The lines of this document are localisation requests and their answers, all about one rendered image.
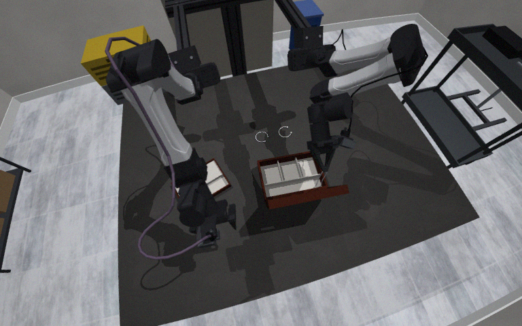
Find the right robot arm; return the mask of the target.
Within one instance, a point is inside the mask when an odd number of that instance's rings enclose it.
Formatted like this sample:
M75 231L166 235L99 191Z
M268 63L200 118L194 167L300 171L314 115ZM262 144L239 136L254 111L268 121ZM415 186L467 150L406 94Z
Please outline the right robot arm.
M124 84L120 72L116 73L112 65L106 77L107 85L112 93L121 90L135 108L151 134L171 180L168 158L172 160L175 187L179 188L180 195L177 203L179 220L188 227L202 225L207 201L211 197L205 182L207 165L179 131L162 89L175 96L181 105L201 100L203 87L219 82L215 66L210 64L179 73L171 66L169 55L159 39L117 52L113 60L131 86Z

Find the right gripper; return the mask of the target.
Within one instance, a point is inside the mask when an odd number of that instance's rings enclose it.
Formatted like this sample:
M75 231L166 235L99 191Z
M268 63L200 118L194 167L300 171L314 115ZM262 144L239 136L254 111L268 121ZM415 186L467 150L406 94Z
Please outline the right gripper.
M208 236L215 239L218 236L216 225L220 223L228 222L236 230L236 205L229 204L227 213L228 203L226 200L215 201L213 195L207 201L207 208L205 214L205 222L198 227L190 227L189 232L196 234L196 241ZM212 234L210 228L214 231ZM209 234L208 234L209 232Z

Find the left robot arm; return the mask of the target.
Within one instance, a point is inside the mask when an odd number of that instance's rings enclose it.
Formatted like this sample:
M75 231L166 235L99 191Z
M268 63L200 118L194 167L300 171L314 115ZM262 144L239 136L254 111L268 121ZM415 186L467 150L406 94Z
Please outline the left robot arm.
M309 97L314 104L307 108L310 124L350 119L353 115L351 95L358 89L354 95L385 84L402 82L403 87L413 84L422 66L407 73L399 72L418 67L425 58L416 24L400 27L383 41L350 50L336 51L335 46L322 46L291 52L294 71L319 67L325 77L334 77L364 67L314 85Z

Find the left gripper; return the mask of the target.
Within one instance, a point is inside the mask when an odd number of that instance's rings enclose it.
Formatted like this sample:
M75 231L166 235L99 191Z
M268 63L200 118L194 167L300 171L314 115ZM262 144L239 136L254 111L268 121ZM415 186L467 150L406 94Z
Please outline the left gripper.
M349 132L346 130L342 130L341 135L330 136L328 121L310 124L310 130L312 141L307 141L307 148L310 150L321 170L328 172L334 152L336 148L338 148L337 138L346 138L352 141L353 139L349 138ZM324 153L326 153L325 166L320 158L320 154Z

